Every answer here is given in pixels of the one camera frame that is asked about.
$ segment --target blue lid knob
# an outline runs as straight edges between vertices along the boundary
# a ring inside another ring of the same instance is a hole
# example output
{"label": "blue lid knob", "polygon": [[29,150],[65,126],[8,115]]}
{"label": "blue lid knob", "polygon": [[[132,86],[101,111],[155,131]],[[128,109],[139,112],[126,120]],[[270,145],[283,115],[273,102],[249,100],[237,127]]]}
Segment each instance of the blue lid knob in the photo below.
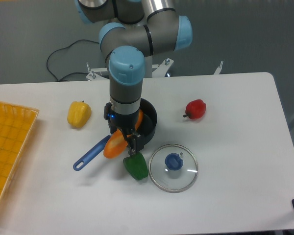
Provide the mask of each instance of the blue lid knob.
{"label": "blue lid knob", "polygon": [[118,83],[134,86],[145,76],[145,57],[135,47],[118,47],[110,55],[109,71]]}
{"label": "blue lid knob", "polygon": [[170,153],[165,159],[165,164],[170,170],[179,170],[183,166],[183,160],[177,153]]}

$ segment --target orange bell pepper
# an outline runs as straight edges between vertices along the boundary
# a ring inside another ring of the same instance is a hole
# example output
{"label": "orange bell pepper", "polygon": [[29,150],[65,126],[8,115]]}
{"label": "orange bell pepper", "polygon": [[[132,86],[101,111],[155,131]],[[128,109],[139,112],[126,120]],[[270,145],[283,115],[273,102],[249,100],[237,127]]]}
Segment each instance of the orange bell pepper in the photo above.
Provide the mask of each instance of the orange bell pepper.
{"label": "orange bell pepper", "polygon": [[[144,113],[142,110],[139,110],[138,120],[135,124],[135,130],[141,125],[143,121]],[[108,140],[104,150],[103,155],[106,158],[115,158],[119,156],[127,147],[127,142],[125,141],[122,132],[118,129],[111,138]]]}

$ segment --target blue joint cap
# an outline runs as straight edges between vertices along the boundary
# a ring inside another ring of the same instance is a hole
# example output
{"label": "blue joint cap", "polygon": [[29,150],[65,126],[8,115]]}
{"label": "blue joint cap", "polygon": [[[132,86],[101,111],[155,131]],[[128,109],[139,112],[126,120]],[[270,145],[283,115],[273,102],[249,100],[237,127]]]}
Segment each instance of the blue joint cap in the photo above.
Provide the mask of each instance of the blue joint cap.
{"label": "blue joint cap", "polygon": [[99,45],[101,47],[101,41],[103,40],[104,36],[111,30],[117,27],[125,28],[123,24],[121,23],[108,23],[104,27],[101,28],[99,32]]}
{"label": "blue joint cap", "polygon": [[82,11],[82,9],[80,8],[80,5],[78,3],[78,0],[74,0],[75,2],[75,6],[77,8],[79,17],[81,18],[81,20],[84,22],[84,24],[92,24],[93,22],[91,22],[84,14],[84,12]]}
{"label": "blue joint cap", "polygon": [[177,153],[170,153],[165,159],[165,164],[170,170],[179,170],[183,166],[183,160]]}
{"label": "blue joint cap", "polygon": [[186,16],[179,16],[179,26],[174,50],[188,47],[193,41],[193,30],[189,19]]}
{"label": "blue joint cap", "polygon": [[145,76],[145,57],[135,47],[118,47],[110,55],[109,71],[118,83],[125,86],[136,85]]}

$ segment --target bell pepper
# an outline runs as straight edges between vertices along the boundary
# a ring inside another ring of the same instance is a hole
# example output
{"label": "bell pepper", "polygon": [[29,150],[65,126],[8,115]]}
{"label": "bell pepper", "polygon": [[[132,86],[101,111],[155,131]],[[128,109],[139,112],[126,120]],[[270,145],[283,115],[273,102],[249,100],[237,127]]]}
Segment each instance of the bell pepper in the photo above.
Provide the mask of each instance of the bell pepper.
{"label": "bell pepper", "polygon": [[74,101],[69,108],[68,123],[75,128],[81,128],[86,124],[91,114],[92,109],[88,104],[84,101]]}
{"label": "bell pepper", "polygon": [[128,173],[135,180],[142,180],[148,176],[148,168],[145,158],[141,153],[135,153],[123,159],[123,164]]}
{"label": "bell pepper", "polygon": [[189,119],[201,118],[206,112],[206,106],[207,105],[201,99],[193,100],[186,106],[186,114],[183,117],[189,117]]}
{"label": "bell pepper", "polygon": [[[143,121],[144,113],[142,110],[139,110],[138,120],[135,124],[135,129],[141,125]],[[122,132],[118,129],[111,138],[108,140],[104,150],[103,155],[106,158],[115,158],[119,156],[127,147],[127,142],[125,141]]]}

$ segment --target white table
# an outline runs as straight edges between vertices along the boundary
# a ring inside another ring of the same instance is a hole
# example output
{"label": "white table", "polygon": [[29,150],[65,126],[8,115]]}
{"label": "white table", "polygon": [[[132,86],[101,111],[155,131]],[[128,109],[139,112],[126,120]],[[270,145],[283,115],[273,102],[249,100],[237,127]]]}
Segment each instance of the white table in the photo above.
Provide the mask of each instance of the white table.
{"label": "white table", "polygon": [[[150,178],[135,181],[124,152],[73,164],[108,134],[108,81],[0,85],[0,100],[40,113],[23,161],[0,207],[2,234],[201,234],[294,229],[294,148],[268,73],[144,80],[142,97],[158,113],[148,161],[167,143],[189,148],[199,175],[171,194]],[[207,103],[201,121],[183,118],[187,103]],[[81,130],[66,121],[84,100],[92,116]]]}

